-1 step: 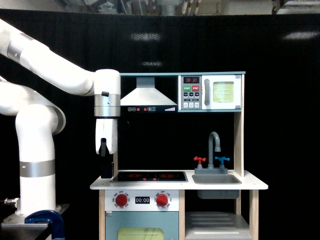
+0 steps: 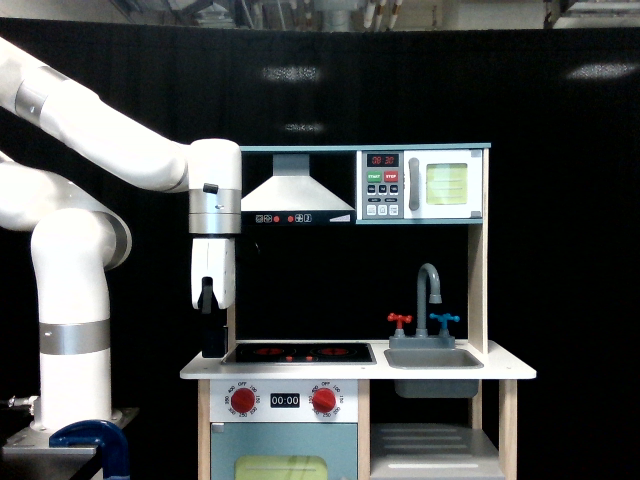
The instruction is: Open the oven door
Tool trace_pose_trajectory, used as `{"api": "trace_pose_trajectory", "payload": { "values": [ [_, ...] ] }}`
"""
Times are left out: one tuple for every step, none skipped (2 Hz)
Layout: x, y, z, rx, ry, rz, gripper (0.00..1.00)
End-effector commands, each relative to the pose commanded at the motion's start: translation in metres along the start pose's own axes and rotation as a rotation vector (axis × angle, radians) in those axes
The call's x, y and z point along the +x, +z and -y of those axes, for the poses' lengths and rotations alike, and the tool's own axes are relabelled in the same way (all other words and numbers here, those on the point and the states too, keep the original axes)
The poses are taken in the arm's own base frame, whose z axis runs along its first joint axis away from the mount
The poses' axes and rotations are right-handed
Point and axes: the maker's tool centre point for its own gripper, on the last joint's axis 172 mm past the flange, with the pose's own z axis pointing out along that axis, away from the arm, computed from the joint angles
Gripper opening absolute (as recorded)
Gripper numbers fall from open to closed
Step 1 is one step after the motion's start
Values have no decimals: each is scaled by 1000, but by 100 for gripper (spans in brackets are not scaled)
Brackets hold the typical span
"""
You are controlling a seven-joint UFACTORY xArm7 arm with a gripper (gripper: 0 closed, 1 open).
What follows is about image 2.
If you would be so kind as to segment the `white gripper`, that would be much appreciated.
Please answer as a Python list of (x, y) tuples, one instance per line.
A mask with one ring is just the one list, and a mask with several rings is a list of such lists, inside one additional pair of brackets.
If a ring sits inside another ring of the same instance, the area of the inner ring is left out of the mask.
[(191, 299), (201, 314), (204, 358), (228, 350), (227, 308), (236, 299), (235, 239), (196, 236), (191, 251)]

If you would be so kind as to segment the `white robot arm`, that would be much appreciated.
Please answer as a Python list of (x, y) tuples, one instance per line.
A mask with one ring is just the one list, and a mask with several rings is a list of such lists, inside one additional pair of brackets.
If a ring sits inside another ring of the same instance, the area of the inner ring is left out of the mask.
[[(187, 193), (193, 306), (209, 313), (234, 304), (242, 186), (236, 143), (171, 141), (10, 42), (1, 45), (1, 105), (133, 186)], [(1, 160), (1, 225), (31, 236), (40, 350), (35, 428), (53, 433), (110, 419), (106, 273), (128, 257), (129, 227), (73, 182), (9, 157)]]

